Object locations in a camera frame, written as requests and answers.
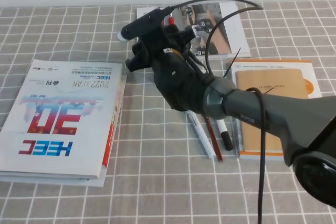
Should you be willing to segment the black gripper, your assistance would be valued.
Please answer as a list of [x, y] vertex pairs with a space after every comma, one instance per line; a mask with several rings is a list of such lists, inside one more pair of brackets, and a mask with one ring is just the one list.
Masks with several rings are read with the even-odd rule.
[[132, 46], [134, 57], [125, 64], [130, 72], [151, 68], [154, 84], [170, 107], [203, 114], [204, 95], [213, 76], [189, 49], [196, 37], [191, 26], [183, 31], [176, 25], [163, 26], [139, 37]]

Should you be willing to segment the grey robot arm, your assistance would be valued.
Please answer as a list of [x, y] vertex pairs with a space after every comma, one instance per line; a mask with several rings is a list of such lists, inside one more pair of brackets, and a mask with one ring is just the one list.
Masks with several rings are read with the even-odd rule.
[[315, 199], [335, 206], [335, 97], [295, 99], [235, 87], [226, 78], [202, 73], [188, 60], [192, 29], [175, 25], [121, 30], [137, 38], [130, 71], [151, 68], [170, 107], [214, 119], [231, 116], [280, 138], [284, 161]]

